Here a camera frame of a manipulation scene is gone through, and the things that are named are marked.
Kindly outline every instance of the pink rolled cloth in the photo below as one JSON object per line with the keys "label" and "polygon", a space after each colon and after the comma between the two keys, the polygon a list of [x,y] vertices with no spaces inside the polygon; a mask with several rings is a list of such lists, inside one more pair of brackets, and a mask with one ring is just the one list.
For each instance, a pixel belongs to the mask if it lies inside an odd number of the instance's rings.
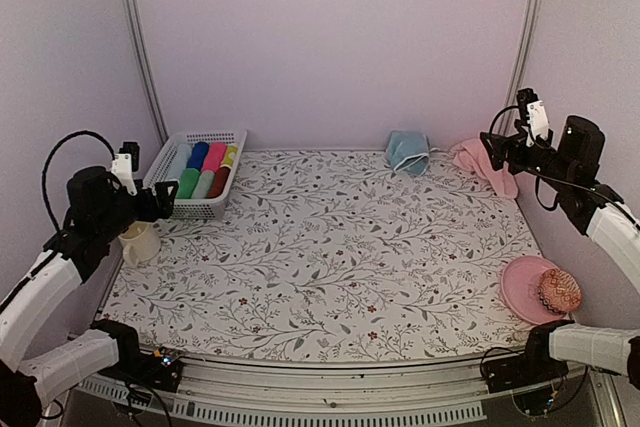
{"label": "pink rolled cloth", "polygon": [[223,144],[222,142],[211,144],[209,146],[209,153],[204,159],[204,164],[202,164],[202,172],[217,172],[220,168],[222,159],[224,159],[224,154],[226,151],[227,144]]}
{"label": "pink rolled cloth", "polygon": [[480,139],[469,139],[454,145],[451,152],[456,154],[453,164],[467,172],[475,172],[481,179],[488,180],[498,197],[515,199],[518,196],[516,179],[505,167],[495,171],[491,167],[489,155]]}

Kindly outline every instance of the light blue rolled cloth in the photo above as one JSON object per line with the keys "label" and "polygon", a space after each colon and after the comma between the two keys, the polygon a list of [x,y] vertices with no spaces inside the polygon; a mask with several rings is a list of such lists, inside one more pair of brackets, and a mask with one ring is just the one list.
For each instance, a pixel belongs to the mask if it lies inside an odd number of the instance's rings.
{"label": "light blue rolled cloth", "polygon": [[421,132],[391,132],[387,158],[395,172],[422,175],[429,165],[429,139]]}
{"label": "light blue rolled cloth", "polygon": [[193,189],[193,194],[191,194],[192,199],[204,199],[207,197],[209,190],[211,189],[211,184],[213,184],[213,177],[215,174],[210,170],[205,170],[200,174],[200,178],[198,179],[198,183],[196,184],[196,188]]}
{"label": "light blue rolled cloth", "polygon": [[171,161],[165,180],[180,180],[182,172],[187,168],[187,162],[189,162],[190,158],[191,146],[189,144],[178,145],[178,151]]}

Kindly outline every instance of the white basket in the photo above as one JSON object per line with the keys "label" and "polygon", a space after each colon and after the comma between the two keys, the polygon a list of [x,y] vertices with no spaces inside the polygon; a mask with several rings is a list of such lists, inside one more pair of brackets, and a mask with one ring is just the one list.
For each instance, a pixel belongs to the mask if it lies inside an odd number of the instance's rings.
{"label": "white basket", "polygon": [[145,187],[150,187],[156,182],[166,180],[167,171],[176,155],[179,144],[189,144],[192,147],[197,142],[236,144],[238,146],[238,152],[236,153],[236,158],[233,162],[233,167],[231,167],[229,179],[224,186],[222,195],[215,199],[176,199],[173,207],[172,217],[182,219],[222,219],[227,200],[229,199],[231,185],[236,176],[238,165],[240,165],[240,157],[242,156],[242,149],[244,148],[246,138],[246,130],[201,133],[180,132],[173,134],[169,140],[167,140],[167,143],[164,144],[164,147],[162,147],[156,160],[151,164],[149,172],[147,172],[147,175],[144,177],[144,185]]}

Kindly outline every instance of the mug handle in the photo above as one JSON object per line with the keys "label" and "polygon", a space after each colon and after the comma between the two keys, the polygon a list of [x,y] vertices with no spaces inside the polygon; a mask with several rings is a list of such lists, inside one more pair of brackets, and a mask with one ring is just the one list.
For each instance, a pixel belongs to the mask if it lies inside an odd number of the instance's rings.
{"label": "mug handle", "polygon": [[140,263],[140,257],[136,254],[136,250],[132,244],[124,246],[122,249],[122,258],[124,259],[124,263],[132,269],[135,269]]}

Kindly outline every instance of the pink plate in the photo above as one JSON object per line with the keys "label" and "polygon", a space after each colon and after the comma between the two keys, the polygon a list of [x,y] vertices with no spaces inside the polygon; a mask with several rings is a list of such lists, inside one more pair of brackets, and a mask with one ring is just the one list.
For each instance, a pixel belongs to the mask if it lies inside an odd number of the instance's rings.
{"label": "pink plate", "polygon": [[557,269],[542,257],[527,255],[512,260],[502,271],[500,287],[507,307],[523,320],[531,324],[545,324],[562,319],[563,315],[549,312],[538,296],[540,277],[549,269]]}

